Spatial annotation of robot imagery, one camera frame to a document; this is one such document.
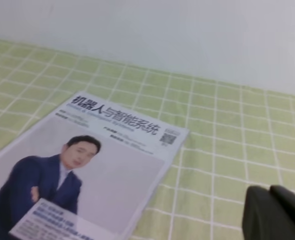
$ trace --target gray background on cover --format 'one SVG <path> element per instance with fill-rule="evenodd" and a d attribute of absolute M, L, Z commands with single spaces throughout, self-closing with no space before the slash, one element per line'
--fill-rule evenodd
<path fill-rule="evenodd" d="M 163 161 L 57 117 L 50 118 L 0 157 L 0 188 L 17 161 L 31 155 L 58 154 L 63 144 L 78 135 L 92 135 L 102 143 L 100 153 L 89 164 L 74 170 L 83 182 L 78 215 L 113 233 L 121 233 L 163 167 Z"/>

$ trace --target man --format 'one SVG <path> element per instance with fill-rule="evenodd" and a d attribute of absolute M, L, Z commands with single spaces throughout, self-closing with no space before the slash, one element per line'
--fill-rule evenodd
<path fill-rule="evenodd" d="M 40 198 L 77 214 L 82 182 L 73 169 L 85 166 L 100 149 L 95 138 L 75 136 L 59 155 L 18 161 L 0 189 L 0 240 L 10 239 L 8 232 Z"/>

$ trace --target qr code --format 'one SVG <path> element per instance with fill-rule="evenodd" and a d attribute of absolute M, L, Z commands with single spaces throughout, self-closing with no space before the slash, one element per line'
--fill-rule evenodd
<path fill-rule="evenodd" d="M 173 136 L 171 134 L 164 133 L 164 135 L 161 137 L 160 141 L 165 144 L 173 144 L 176 140 L 176 136 Z"/>

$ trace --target man's hair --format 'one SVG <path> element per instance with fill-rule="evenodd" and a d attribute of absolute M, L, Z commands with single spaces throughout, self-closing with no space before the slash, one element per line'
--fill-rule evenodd
<path fill-rule="evenodd" d="M 66 145 L 68 147 L 71 147 L 72 145 L 78 144 L 79 142 L 88 142 L 90 144 L 94 144 L 97 148 L 97 152 L 96 152 L 97 154 L 99 153 L 101 149 L 100 141 L 89 135 L 74 136 L 66 143 Z"/>

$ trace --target green checkered tablecloth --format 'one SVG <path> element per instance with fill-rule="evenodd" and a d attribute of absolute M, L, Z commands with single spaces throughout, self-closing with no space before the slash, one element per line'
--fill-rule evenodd
<path fill-rule="evenodd" d="M 0 40 L 0 149 L 77 91 L 191 130 L 132 240 L 241 240 L 246 188 L 295 191 L 295 96 Z"/>

